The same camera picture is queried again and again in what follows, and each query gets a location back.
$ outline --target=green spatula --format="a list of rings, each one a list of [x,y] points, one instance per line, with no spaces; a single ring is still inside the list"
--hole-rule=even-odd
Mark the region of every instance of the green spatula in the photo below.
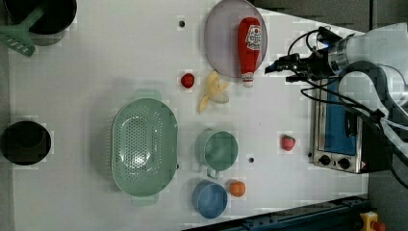
[[[44,15],[44,7],[35,8],[20,24],[0,26],[0,41],[14,51],[31,57],[36,51],[30,38],[30,28]]]

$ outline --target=toy fruit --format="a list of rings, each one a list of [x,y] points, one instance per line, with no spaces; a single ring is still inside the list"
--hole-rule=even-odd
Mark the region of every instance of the toy fruit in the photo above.
[[[212,98],[215,99],[217,103],[227,103],[229,98],[227,95],[223,94],[223,91],[228,88],[228,83],[219,84],[219,77],[216,71],[211,72],[207,77],[207,85],[205,89],[205,95],[201,99],[200,105],[198,107],[198,112],[202,113],[207,107],[208,101]]]
[[[296,140],[293,137],[284,135],[281,138],[281,147],[285,151],[291,151],[293,149],[295,143],[296,143]]]
[[[245,184],[241,181],[235,181],[230,185],[229,192],[236,197],[241,197],[245,194]]]
[[[190,73],[185,74],[181,77],[181,84],[186,89],[190,89],[194,85],[194,76]]]

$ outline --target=green colander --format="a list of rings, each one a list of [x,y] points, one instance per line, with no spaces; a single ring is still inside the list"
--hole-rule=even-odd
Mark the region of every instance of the green colander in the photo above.
[[[177,168],[177,121],[157,90],[138,90],[113,126],[112,173],[135,197],[157,195]]]

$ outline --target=green handle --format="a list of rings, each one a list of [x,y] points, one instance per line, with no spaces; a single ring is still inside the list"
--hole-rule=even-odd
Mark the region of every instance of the green handle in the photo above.
[[[211,175],[211,169],[208,167],[207,168],[207,176],[210,177],[211,179],[217,180],[218,179],[218,175],[219,175],[219,171],[216,170],[216,175],[212,176]]]
[[[162,101],[162,95],[158,90],[139,89],[136,91],[136,99],[152,98]]]
[[[137,197],[131,196],[132,204],[138,207],[144,207],[149,205],[154,205],[159,200],[159,194],[156,193],[154,195],[145,196],[145,197]]]
[[[28,16],[20,23],[20,26],[29,30],[42,16],[45,11],[43,7],[35,8]]]

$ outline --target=orange ball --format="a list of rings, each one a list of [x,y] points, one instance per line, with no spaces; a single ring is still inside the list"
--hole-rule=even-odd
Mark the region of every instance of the orange ball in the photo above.
[[[245,194],[245,184],[241,181],[236,181],[230,185],[230,193],[236,197],[241,197]]]

